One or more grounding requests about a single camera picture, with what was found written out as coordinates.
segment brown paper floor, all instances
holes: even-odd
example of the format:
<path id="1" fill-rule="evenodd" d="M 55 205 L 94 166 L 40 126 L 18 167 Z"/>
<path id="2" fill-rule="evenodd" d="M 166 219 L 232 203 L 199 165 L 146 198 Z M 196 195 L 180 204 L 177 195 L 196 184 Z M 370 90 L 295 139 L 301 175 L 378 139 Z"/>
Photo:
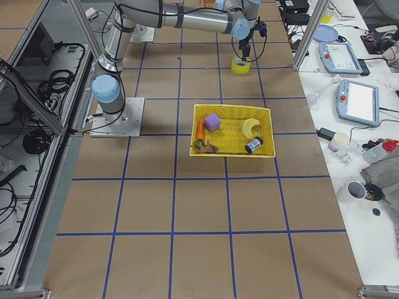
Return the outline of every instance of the brown paper floor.
<path id="1" fill-rule="evenodd" d="M 0 54 L 9 60 L 43 0 L 0 0 Z"/>
<path id="2" fill-rule="evenodd" d="M 142 135 L 84 137 L 44 284 L 54 298 L 357 298 L 276 4 L 260 15 L 266 51 L 244 76 L 229 69 L 227 36 L 160 29 L 129 46 L 123 81 L 146 97 Z M 188 156 L 195 103 L 270 108 L 277 157 Z"/>

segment yellow tape roll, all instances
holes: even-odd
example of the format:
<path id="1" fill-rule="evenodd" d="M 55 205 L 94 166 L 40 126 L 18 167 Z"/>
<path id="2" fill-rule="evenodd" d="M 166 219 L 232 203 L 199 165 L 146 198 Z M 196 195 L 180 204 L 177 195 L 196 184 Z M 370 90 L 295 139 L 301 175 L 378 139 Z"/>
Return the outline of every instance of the yellow tape roll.
<path id="1" fill-rule="evenodd" d="M 245 75 L 249 72 L 251 63 L 241 60 L 241 58 L 235 56 L 231 60 L 231 70 L 238 75 Z"/>

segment purple cube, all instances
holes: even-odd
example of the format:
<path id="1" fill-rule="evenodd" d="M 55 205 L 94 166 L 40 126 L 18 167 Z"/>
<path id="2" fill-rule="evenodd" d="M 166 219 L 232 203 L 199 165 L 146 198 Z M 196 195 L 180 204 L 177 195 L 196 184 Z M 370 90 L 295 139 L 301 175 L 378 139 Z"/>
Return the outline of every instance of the purple cube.
<path id="1" fill-rule="evenodd" d="M 220 123 L 221 120 L 215 113 L 212 113 L 205 118 L 205 127 L 210 132 L 218 129 L 220 127 Z"/>

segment orange carrot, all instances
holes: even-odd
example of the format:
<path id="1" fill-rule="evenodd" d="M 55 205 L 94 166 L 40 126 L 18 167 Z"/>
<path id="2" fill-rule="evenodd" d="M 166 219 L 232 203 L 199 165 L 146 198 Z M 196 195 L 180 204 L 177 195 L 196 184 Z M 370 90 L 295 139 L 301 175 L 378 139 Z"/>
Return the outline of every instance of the orange carrot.
<path id="1" fill-rule="evenodd" d="M 201 116 L 201 119 L 198 122 L 197 131 L 195 133 L 196 140 L 204 140 L 205 139 L 205 117 Z"/>

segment white cup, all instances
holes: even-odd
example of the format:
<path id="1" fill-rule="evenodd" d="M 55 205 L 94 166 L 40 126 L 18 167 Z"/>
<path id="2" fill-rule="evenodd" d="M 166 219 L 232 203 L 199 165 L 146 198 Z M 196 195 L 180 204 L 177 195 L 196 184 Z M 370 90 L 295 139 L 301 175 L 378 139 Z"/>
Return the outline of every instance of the white cup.
<path id="1" fill-rule="evenodd" d="M 336 133 L 329 143 L 329 150 L 337 151 L 349 144 L 349 137 L 344 133 Z"/>
<path id="2" fill-rule="evenodd" d="M 359 199 L 365 199 L 367 195 L 366 188 L 358 181 L 351 181 L 338 190 L 337 199 L 345 204 L 354 204 Z"/>

